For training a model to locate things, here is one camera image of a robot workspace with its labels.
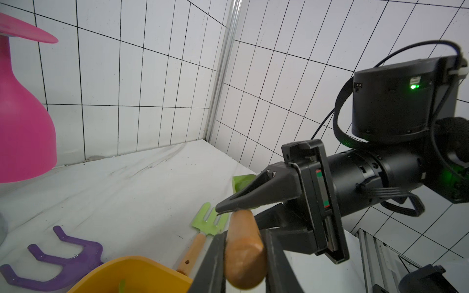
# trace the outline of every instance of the green garden fork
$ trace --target green garden fork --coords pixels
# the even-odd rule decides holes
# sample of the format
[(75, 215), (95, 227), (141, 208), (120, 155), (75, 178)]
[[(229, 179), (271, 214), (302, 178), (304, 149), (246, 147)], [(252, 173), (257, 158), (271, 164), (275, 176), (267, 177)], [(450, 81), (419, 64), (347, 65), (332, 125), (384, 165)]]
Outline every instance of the green garden fork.
[(200, 230), (200, 233), (195, 237), (194, 241), (189, 247), (186, 255), (179, 264), (177, 271), (183, 275), (188, 276), (192, 267), (196, 263), (196, 260), (204, 248), (205, 239), (207, 235), (217, 235), (225, 229), (225, 225), (228, 221), (228, 214), (223, 214), (220, 216), (218, 223), (215, 224), (215, 219), (217, 218), (217, 212), (215, 208), (212, 209), (212, 212), (208, 216), (207, 220), (204, 221), (204, 217), (210, 209), (210, 203), (204, 203), (200, 211), (197, 213), (195, 219), (192, 221), (192, 226)]

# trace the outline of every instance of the gray object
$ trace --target gray object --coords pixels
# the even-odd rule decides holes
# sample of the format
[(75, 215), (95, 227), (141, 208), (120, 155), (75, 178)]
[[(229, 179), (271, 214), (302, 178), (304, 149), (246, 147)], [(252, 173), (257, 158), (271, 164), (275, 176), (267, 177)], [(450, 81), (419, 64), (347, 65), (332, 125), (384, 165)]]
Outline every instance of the gray object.
[(389, 293), (399, 293), (401, 279), (421, 268), (362, 229), (358, 230), (357, 236), (360, 239), (367, 293), (374, 292), (374, 285), (379, 285)]

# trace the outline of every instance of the metal pole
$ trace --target metal pole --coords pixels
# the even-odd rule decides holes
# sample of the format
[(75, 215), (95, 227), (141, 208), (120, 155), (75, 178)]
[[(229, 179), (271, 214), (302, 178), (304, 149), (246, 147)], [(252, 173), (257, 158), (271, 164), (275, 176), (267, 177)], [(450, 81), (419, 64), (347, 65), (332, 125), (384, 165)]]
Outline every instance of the metal pole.
[(227, 27), (225, 30), (225, 36), (223, 38), (223, 45), (220, 52), (220, 60), (218, 62), (215, 89), (212, 94), (212, 100), (210, 102), (209, 114), (207, 124), (204, 132), (204, 140), (209, 141), (213, 132), (213, 125), (215, 123), (215, 116), (217, 114), (218, 104), (220, 101), (221, 88), (223, 87), (223, 81), (227, 72), (228, 62), (231, 55), (231, 49), (233, 48), (233, 42), (235, 39), (236, 25), (238, 24), (239, 10), (241, 8), (242, 0), (233, 0), (231, 2), (230, 11), (228, 14)]

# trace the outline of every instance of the yellow bucket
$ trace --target yellow bucket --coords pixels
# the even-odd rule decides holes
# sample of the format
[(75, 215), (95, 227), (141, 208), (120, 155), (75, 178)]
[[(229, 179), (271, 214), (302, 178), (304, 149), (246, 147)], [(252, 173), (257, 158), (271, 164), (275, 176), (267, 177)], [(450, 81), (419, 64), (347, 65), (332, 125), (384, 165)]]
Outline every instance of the yellow bucket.
[(186, 293), (192, 279), (143, 256), (125, 256), (95, 268), (68, 293)]

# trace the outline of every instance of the wooden handle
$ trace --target wooden handle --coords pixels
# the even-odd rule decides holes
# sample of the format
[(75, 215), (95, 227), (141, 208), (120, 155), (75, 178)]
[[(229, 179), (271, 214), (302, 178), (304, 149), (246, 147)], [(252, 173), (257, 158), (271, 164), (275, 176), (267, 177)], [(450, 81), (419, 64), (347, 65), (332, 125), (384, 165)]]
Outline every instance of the wooden handle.
[(189, 250), (177, 268), (178, 272), (186, 276), (190, 274), (194, 264), (196, 264), (196, 260), (199, 257), (200, 251), (202, 251), (202, 248), (204, 248), (206, 238), (207, 237), (203, 233), (199, 233), (195, 237), (194, 241), (189, 247)]
[(243, 290), (257, 286), (267, 274), (267, 253), (250, 210), (231, 215), (225, 246), (225, 278)]

